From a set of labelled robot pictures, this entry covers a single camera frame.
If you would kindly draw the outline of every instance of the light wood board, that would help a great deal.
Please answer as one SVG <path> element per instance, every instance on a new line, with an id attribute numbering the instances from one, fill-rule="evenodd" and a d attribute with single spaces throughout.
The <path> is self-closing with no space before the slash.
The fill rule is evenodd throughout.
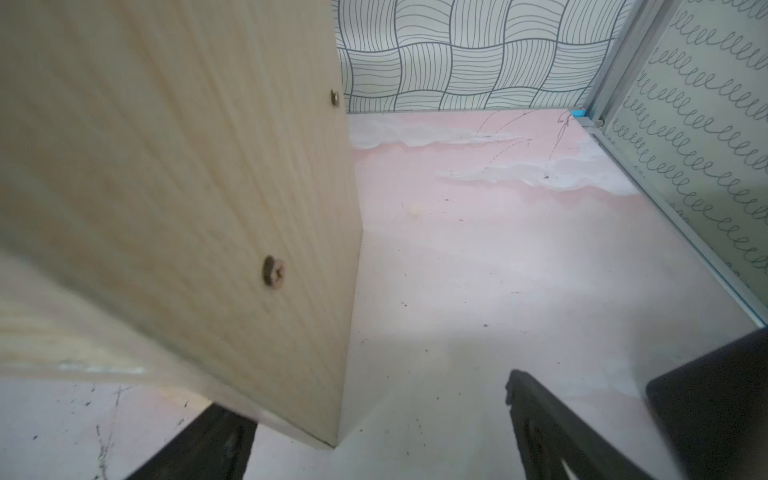
<path id="1" fill-rule="evenodd" d="M 335 445 L 362 226 L 330 3 L 3 2 L 0 65 L 0 239 L 120 323 L 73 327 Z"/>

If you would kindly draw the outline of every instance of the scratch mark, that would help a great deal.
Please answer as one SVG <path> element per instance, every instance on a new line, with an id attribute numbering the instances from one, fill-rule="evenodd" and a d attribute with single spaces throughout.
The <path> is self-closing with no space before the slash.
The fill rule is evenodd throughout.
<path id="1" fill-rule="evenodd" d="M 564 111 L 560 114 L 560 117 L 558 118 L 558 123 L 563 124 L 562 127 L 560 127 L 560 131 L 558 132 L 558 139 L 554 141 L 554 147 L 552 147 L 552 151 L 549 152 L 549 158 L 547 159 L 547 167 L 544 169 L 544 178 L 549 178 L 549 164 L 552 162 L 552 154 L 554 153 L 554 149 L 558 147 L 560 144 L 560 140 L 563 139 L 563 135 L 565 134 L 565 129 L 568 128 L 568 125 L 571 123 L 571 112 L 570 111 Z"/>
<path id="2" fill-rule="evenodd" d="M 493 132 L 493 134 L 494 134 L 494 135 L 496 135 L 498 132 L 500 132 L 500 131 L 504 130 L 504 128 L 505 128 L 507 125 L 509 125 L 510 123 L 512 123 L 513 121 L 516 121 L 516 120 L 520 120 L 520 119 L 521 119 L 521 118 L 523 118 L 525 115 L 527 115 L 527 114 L 532 114 L 533 112 L 534 112 L 533 110 L 529 110 L 529 111 L 526 111 L 524 114 L 520 115 L 519 117 L 515 117 L 515 118 L 512 118 L 510 121 L 508 121 L 507 123 L 505 123 L 504 125 L 502 125 L 502 127 L 501 127 L 501 128 L 499 128 L 497 131 Z"/>
<path id="3" fill-rule="evenodd" d="M 99 429 L 99 425 L 96 425 L 96 436 L 98 437 L 98 468 L 101 471 L 101 477 L 104 480 L 109 480 L 109 477 L 107 477 L 107 455 L 109 455 L 109 449 L 114 445 L 112 442 L 112 434 L 114 433 L 114 424 L 118 418 L 118 406 L 120 406 L 120 395 L 123 393 L 124 390 L 123 386 L 118 386 L 118 395 L 117 398 L 114 401 L 114 410 L 112 410 L 112 420 L 110 422 L 109 426 L 109 435 L 107 435 L 107 441 L 103 441 L 101 439 L 101 430 Z"/>
<path id="4" fill-rule="evenodd" d="M 490 115 L 488 116 L 488 118 L 486 118 L 486 119 L 485 119 L 485 121 L 484 121 L 484 122 L 482 122 L 482 125 L 480 125 L 480 128 L 478 128 L 478 130 L 475 132 L 475 135 L 476 135 L 476 134 L 479 134 L 479 133 L 480 133 L 480 130 L 482 130 L 482 128 L 485 126 L 485 124 L 487 124 L 487 123 L 488 123 L 488 120 L 491 120 L 491 117 L 493 117 L 494 115 L 496 115 L 496 114 L 497 114 L 498 112 L 500 112 L 500 111 L 501 111 L 501 110 L 497 110 L 497 111 L 493 112 L 492 114 L 490 114 Z"/>

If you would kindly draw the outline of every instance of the wall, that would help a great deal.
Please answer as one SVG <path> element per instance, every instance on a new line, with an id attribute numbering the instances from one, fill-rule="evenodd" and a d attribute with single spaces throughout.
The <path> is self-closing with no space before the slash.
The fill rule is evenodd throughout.
<path id="1" fill-rule="evenodd" d="M 575 108 L 635 0 L 333 0 L 352 113 Z"/>
<path id="2" fill-rule="evenodd" d="M 606 136 L 768 303 L 768 2 L 686 0 Z"/>

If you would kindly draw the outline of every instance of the screw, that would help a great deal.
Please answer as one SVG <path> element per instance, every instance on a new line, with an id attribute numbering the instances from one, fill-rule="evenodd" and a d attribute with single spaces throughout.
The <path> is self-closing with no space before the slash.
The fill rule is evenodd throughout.
<path id="1" fill-rule="evenodd" d="M 264 283 L 273 290 L 279 290 L 283 286 L 286 276 L 286 264 L 282 260 L 268 255 L 264 259 L 264 267 L 261 270 Z"/>

